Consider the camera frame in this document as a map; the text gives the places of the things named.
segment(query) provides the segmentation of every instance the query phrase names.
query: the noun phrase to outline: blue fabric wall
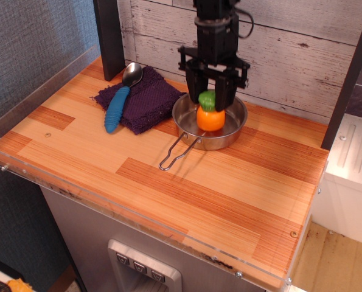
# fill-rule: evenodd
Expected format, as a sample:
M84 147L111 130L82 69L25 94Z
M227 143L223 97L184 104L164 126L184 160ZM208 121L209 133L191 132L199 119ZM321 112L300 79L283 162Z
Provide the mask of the blue fabric wall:
M97 43L92 0L1 0L0 117ZM0 260L37 291L69 265L39 187L1 171Z

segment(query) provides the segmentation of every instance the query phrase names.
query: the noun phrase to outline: spoon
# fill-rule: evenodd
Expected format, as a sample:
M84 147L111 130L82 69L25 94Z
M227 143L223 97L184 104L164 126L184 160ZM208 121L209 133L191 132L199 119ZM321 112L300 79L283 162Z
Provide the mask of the spoon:
M143 70L137 63L131 63L125 69L122 76L122 84L124 86L116 92L105 114L105 129L109 134L113 133L119 125L124 103L130 93L130 88L142 80L142 77Z

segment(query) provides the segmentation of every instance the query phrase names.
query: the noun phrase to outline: pan handle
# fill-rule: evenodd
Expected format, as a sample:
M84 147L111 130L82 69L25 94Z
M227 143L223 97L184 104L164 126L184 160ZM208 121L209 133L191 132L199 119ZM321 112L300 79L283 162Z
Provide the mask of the pan handle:
M196 138L193 143L191 143L191 145L185 150L184 153L182 153L181 155L177 156L176 158L173 159L173 161L169 164L168 167L164 168L162 165L163 163L166 162L166 160L168 160L168 158L170 157L171 155L171 150L173 150L173 148L175 147L175 145L183 138L183 137L186 137L187 138L187 133L186 132L183 132L182 135L174 142L174 144L170 147L169 149L169 153L167 154L167 156L162 160L161 163L159 163L159 168L163 171L167 171L171 168L171 166L173 166L173 164L175 163L175 161L181 159L182 157L184 157L189 151L191 151L191 149L194 147L194 145L196 143L200 143L201 142L201 138Z

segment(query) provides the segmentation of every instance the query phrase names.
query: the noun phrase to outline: wood plank wall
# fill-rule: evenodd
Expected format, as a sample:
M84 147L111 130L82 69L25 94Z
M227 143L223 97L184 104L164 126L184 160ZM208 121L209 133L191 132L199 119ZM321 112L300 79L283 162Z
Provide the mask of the wood plank wall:
M192 0L118 0L127 63L185 82L178 48L197 46ZM241 99L328 123L362 30L362 0L241 0L256 26L239 40L249 63ZM249 19L240 15L240 33Z

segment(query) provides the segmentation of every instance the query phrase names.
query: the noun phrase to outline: purple towel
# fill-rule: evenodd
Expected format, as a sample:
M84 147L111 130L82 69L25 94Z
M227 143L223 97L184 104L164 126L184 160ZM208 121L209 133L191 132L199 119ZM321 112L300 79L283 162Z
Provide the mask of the purple towel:
M122 83L108 86L99 91L94 100L107 110L110 101L121 87ZM135 134L143 133L171 117L174 103L183 94L169 85L154 68L144 67L142 80L131 87L120 123Z

